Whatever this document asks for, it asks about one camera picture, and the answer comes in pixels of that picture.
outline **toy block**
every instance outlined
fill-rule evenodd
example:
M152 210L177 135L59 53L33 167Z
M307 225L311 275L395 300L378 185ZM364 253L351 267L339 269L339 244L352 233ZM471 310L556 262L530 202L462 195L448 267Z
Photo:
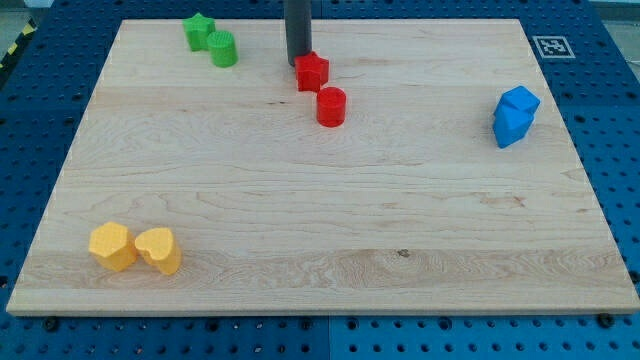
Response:
M317 95L318 122L326 127L336 127L344 123L347 95L335 87L327 87Z
M182 250L178 246L171 229L154 228L138 235L136 249L147 264L161 273L171 275L178 271L182 262Z
M108 222L91 232L89 253L103 267L122 271L138 259L133 241L133 234L126 226Z
M538 105L540 105L540 99L521 85L502 94L497 107L509 106L533 115L538 110Z
M329 81L329 60L319 57L314 51L295 58L298 91L320 91Z
M207 46L211 53L211 61L217 67L229 67L238 61L236 41L228 31L211 33L207 38Z
M207 37L216 31L215 20L200 13L182 20L182 27L191 51L207 50Z
M493 132L501 149L522 139L533 123L532 114L509 106L498 106L495 116Z

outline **yellow black warning tape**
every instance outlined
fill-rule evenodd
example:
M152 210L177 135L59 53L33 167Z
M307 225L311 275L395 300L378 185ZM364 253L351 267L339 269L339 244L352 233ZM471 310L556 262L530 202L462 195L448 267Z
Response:
M22 29L22 32L18 35L16 41L7 49L7 53L2 58L2 61L0 61L0 90L7 80L9 80L9 76L18 64L18 60L24 53L27 45L29 45L29 42L31 42L31 39L33 39L36 29L36 24L33 19L29 20L27 25Z

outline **blue cube block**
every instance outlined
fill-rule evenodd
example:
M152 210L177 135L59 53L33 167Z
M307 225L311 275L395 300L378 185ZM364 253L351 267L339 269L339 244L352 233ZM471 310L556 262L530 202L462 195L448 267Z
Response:
M493 132L502 149L522 139L533 123L533 115L506 105L498 105Z
M531 115L533 115L536 110L538 110L538 105L540 105L540 99L538 99L535 95L533 95L533 93L531 93L531 91L529 91L522 85L502 94L500 102L498 102L498 107L509 106Z

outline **green block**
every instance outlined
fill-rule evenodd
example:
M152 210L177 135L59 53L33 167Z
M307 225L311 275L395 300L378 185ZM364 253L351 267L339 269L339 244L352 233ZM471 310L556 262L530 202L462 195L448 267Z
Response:
M236 42L232 33L225 30L216 31L209 35L207 43L213 65L229 67L238 61Z
M200 13L182 20L182 27L191 51L207 50L207 37L216 31L215 20Z

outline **wood grain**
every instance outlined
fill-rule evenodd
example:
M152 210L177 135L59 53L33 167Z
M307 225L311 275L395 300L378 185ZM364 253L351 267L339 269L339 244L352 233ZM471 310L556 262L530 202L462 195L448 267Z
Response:
M123 22L12 314L640 309L518 21L314 22L349 98L337 129L296 92L280 21L217 27L236 37L234 67L188 51L179 21ZM519 84L542 105L498 150L491 113ZM108 220L171 227L181 269L101 268L88 234Z

